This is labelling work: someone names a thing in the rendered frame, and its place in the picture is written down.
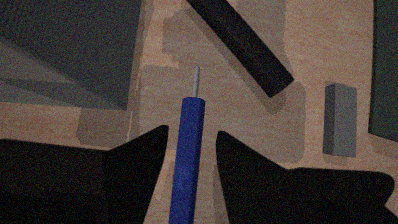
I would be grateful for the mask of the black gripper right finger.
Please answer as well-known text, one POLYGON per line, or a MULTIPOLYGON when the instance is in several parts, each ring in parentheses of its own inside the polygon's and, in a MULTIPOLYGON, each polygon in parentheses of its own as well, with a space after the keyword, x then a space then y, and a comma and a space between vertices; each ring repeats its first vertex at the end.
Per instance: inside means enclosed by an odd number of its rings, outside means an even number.
POLYGON ((385 205, 395 185, 380 171, 286 169, 225 131, 217 133, 216 157, 230 224, 295 224, 311 200, 385 205))

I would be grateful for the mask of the dark blue stylus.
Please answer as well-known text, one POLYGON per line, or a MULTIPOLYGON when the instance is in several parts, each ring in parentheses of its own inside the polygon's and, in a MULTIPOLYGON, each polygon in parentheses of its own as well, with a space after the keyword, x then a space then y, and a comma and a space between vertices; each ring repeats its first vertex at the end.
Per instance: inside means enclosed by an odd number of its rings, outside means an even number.
POLYGON ((200 66, 195 66, 192 97, 182 99, 168 224, 193 224, 205 101, 197 98, 200 66))

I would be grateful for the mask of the grey keyboard with white letter keys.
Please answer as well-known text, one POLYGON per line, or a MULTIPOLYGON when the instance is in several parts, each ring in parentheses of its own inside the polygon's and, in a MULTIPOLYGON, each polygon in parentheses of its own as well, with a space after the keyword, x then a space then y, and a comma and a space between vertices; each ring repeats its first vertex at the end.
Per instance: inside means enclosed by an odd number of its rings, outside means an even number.
POLYGON ((368 133, 398 142, 398 0, 374 0, 368 133))

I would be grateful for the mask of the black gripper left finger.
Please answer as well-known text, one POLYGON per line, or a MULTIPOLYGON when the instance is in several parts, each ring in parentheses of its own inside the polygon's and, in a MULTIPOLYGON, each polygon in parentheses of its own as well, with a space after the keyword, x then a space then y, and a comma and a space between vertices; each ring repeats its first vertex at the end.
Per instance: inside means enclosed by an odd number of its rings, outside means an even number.
POLYGON ((161 125, 108 151, 0 139, 0 193, 86 203, 96 224, 143 224, 168 130, 161 125))

